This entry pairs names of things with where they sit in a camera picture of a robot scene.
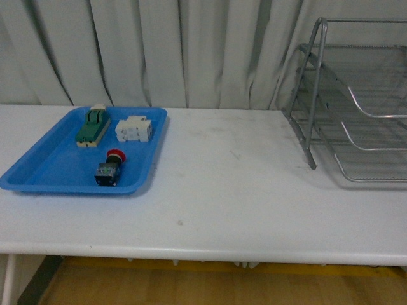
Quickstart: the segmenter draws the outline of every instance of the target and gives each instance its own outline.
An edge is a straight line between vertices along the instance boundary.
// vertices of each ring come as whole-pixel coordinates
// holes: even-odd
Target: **yellow floor strip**
[[[327,275],[327,276],[376,276],[407,278],[399,267],[370,267],[349,265],[318,264],[274,264],[261,263],[255,268],[237,267],[232,262],[179,261],[175,266],[170,260],[160,259],[112,259],[103,257],[66,257],[63,264],[67,266],[87,266],[102,268],[130,268],[148,270],[227,272],[227,273],[271,273],[287,275]]]

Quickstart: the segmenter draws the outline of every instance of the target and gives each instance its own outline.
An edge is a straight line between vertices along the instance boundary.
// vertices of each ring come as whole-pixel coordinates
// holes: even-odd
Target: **white curtain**
[[[387,0],[0,0],[0,103],[276,109],[319,16],[405,18]],[[329,28],[407,44],[407,25]]]

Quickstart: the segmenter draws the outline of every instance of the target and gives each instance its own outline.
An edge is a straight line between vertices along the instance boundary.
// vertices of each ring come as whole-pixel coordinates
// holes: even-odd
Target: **table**
[[[71,109],[0,105],[0,175]],[[407,266],[405,184],[311,170],[279,111],[167,110],[130,196],[0,190],[0,253]]]

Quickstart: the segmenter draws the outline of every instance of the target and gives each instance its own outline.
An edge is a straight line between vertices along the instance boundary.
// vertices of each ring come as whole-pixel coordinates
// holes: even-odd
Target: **metal wire rack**
[[[305,58],[283,113],[312,169],[310,145],[322,142],[348,180],[407,182],[407,48],[326,45],[330,22],[407,20],[319,18],[299,47]]]

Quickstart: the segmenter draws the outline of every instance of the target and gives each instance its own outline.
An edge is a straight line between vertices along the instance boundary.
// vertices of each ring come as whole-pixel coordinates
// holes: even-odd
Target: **blue plastic tray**
[[[161,108],[108,107],[111,124],[97,147],[78,147],[75,135],[85,122],[89,107],[66,114],[32,146],[1,178],[0,187],[30,193],[131,194],[147,179],[163,130],[167,112]],[[115,128],[129,116],[151,120],[153,136],[149,142],[118,142]],[[127,157],[114,187],[98,186],[95,172],[112,148]]]

